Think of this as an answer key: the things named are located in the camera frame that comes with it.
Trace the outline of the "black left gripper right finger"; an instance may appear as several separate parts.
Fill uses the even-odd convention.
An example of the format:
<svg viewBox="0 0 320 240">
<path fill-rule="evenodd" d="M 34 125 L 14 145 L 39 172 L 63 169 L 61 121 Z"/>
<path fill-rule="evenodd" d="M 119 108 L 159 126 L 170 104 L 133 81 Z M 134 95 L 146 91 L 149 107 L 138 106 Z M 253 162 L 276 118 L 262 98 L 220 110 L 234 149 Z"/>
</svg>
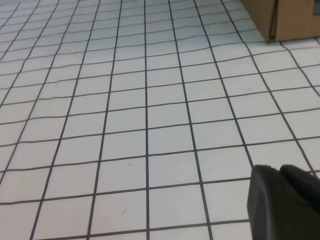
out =
<svg viewBox="0 0 320 240">
<path fill-rule="evenodd" d="M 318 214 L 320 213 L 320 179 L 294 166 L 283 165 L 281 175 L 307 201 Z"/>
</svg>

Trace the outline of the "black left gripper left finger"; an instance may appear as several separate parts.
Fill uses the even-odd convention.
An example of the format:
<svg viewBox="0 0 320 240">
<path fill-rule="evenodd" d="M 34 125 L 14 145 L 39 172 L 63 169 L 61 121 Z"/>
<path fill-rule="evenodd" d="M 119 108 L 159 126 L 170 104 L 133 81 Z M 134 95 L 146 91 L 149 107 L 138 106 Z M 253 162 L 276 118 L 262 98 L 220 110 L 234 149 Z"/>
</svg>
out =
<svg viewBox="0 0 320 240">
<path fill-rule="evenodd" d="M 247 212 L 254 240 L 318 240 L 320 214 L 277 170 L 252 168 Z"/>
</svg>

